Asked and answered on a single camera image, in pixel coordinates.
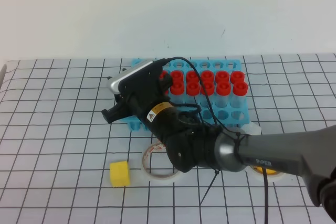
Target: test tube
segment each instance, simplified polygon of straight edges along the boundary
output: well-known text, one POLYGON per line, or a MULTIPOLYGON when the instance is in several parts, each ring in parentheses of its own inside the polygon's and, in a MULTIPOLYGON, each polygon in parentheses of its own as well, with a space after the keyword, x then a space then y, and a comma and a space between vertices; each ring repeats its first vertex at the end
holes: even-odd
POLYGON ((226 71, 218 71, 215 80, 216 83, 229 82, 229 73, 226 71))
POLYGON ((183 92, 184 92, 184 85, 183 81, 173 81, 173 85, 170 87, 170 98, 171 101, 174 103, 182 103, 183 101, 183 92))
POLYGON ((183 81, 183 72, 180 70, 174 70, 170 73, 173 78, 173 82, 175 81, 183 81))
POLYGON ((199 96, 200 85, 198 82, 189 82, 187 83, 186 88, 186 103, 195 103, 195 99, 197 101, 199 96))
MULTIPOLYGON (((204 85, 206 93, 207 93, 207 95, 208 95, 208 97, 209 97, 209 99, 211 101, 211 99, 212 99, 212 97, 213 97, 213 95, 215 93, 215 85, 214 85, 213 82, 210 82, 210 81, 203 81, 203 85, 204 85)), ((199 98, 201 106, 202 107, 208 107, 209 104, 208 104, 208 102, 206 100, 205 92, 204 92, 202 86, 201 86, 201 94, 202 95, 199 98)))
POLYGON ((199 82, 199 79, 196 75, 196 72, 194 70, 188 71, 188 73, 185 75, 185 80, 187 83, 189 82, 199 82))
MULTIPOLYGON (((243 107, 246 93, 247 93, 247 84, 242 81, 235 82, 233 86, 233 96, 231 99, 231 106, 233 108, 243 107)), ((240 111, 234 111, 232 113, 232 117, 234 119, 240 119, 240 116, 241 116, 240 111)))
POLYGON ((245 75, 241 71, 233 71, 230 77, 230 82, 234 85, 238 81, 244 81, 245 75))
POLYGON ((204 70, 201 73, 201 80, 204 81, 209 81, 209 82, 214 82, 215 80, 215 75, 212 71, 210 70, 204 70))
POLYGON ((227 106, 230 92, 231 92, 230 83, 228 82, 217 83, 216 100, 215 100, 215 104, 217 107, 224 108, 227 106))

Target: white wall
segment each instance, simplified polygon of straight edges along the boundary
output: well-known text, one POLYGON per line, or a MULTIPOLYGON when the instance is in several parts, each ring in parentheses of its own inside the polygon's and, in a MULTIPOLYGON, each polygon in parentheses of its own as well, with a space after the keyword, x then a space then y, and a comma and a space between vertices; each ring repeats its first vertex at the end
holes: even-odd
POLYGON ((335 20, 336 0, 0 0, 0 57, 335 52, 335 20))

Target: table surface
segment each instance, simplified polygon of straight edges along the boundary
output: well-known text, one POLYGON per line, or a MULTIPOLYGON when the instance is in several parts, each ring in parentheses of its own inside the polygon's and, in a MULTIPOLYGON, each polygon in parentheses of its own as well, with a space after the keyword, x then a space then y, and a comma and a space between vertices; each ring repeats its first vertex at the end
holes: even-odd
MULTIPOLYGON (((336 124, 335 54, 236 57, 249 84, 250 119, 263 134, 336 124)), ((1 223, 263 223, 263 182, 245 171, 194 168, 173 185, 141 176, 141 153, 157 139, 106 124, 113 106, 107 76, 130 59, 7 63, 0 89, 1 223), (131 186, 111 188, 109 164, 128 160, 131 186)), ((173 170, 153 154, 152 171, 173 170)), ((312 205, 300 177, 269 183, 269 223, 332 223, 312 205)))

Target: yellow label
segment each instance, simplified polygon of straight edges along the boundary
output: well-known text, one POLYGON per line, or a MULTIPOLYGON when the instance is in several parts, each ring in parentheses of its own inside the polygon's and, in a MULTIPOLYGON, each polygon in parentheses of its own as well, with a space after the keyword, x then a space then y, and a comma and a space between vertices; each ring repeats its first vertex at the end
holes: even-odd
POLYGON ((163 111, 166 108, 172 107, 172 105, 168 102, 161 102, 157 104, 152 110, 148 113, 147 119, 150 122, 153 122, 154 118, 157 114, 159 114, 161 111, 163 111))

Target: wire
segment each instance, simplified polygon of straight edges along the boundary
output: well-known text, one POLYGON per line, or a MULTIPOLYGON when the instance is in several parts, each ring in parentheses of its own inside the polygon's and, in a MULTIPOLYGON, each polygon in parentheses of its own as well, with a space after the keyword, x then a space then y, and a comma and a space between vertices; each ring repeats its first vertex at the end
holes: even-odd
MULTIPOLYGON (((229 136, 231 139, 233 139, 233 141, 235 142, 235 155, 238 157, 238 159, 241 161, 239 155, 238 155, 238 148, 239 148, 239 144, 240 142, 247 136, 249 136, 249 134, 245 134, 245 133, 241 133, 241 132, 234 132, 234 131, 231 131, 229 130, 219 119, 218 117, 216 117, 215 113, 214 113, 214 110, 212 108, 212 105, 211 105, 211 102, 210 102, 210 99, 209 99, 209 96, 206 92, 206 89, 205 89, 205 86, 203 84, 203 81, 201 79, 201 76, 200 74, 198 73, 197 69, 195 68, 195 66, 187 59, 183 58, 183 57, 173 57, 173 58, 170 58, 170 59, 167 59, 166 63, 167 64, 168 62, 172 61, 172 60, 183 60, 185 62, 187 62, 189 64, 189 66, 195 71, 199 81, 200 81, 200 85, 202 86, 203 90, 204 90, 204 95, 205 95, 205 98, 206 98, 206 101, 208 103, 208 109, 210 110, 210 113, 212 115, 212 118, 214 120, 214 123, 215 125, 217 125, 217 123, 219 123, 219 125, 224 128, 226 131, 228 132, 231 132, 231 133, 234 133, 236 134, 237 138, 233 138, 232 136, 230 136, 229 134, 227 133, 224 133, 225 135, 229 136)), ((200 108, 197 107, 197 110, 193 111, 193 112, 196 112, 198 111, 199 113, 199 118, 201 119, 202 121, 202 125, 204 126, 205 123, 206 124, 209 124, 205 121, 203 121, 203 118, 201 116, 201 110, 199 110, 200 108)), ((207 193, 209 192, 210 188, 212 187, 212 184, 214 182, 214 180, 216 179, 216 176, 218 175, 219 171, 214 169, 215 170, 215 176, 213 178, 213 180, 211 181, 205 195, 203 196, 203 199, 200 203, 200 205, 202 204, 203 200, 205 199, 205 196, 207 195, 207 193)), ((265 170, 265 173, 264 173, 264 181, 265 181, 265 224, 268 224, 268 182, 267 182, 267 175, 266 175, 266 170, 265 170)))
POLYGON ((203 91, 204 91, 204 95, 205 95, 205 98, 206 98, 206 101, 207 103, 209 104, 209 110, 210 110, 210 113, 212 115, 212 118, 214 119, 214 123, 217 125, 217 120, 216 120, 216 116, 215 116, 215 113, 214 113, 214 110, 212 109, 212 106, 211 106, 211 102, 210 102, 210 99, 209 99, 209 96, 206 92, 206 89, 205 89, 205 86, 203 84, 203 81, 201 79, 201 76, 200 74, 198 73, 197 69, 195 68, 195 66, 187 59, 183 58, 183 57, 173 57, 173 58, 169 58, 167 59, 167 63, 172 61, 172 60, 183 60, 185 62, 187 62, 189 64, 189 66, 195 71, 198 79, 200 80, 200 85, 202 86, 203 88, 203 91))
POLYGON ((265 224, 268 224, 268 179, 266 169, 263 168, 264 188, 265 188, 265 224))

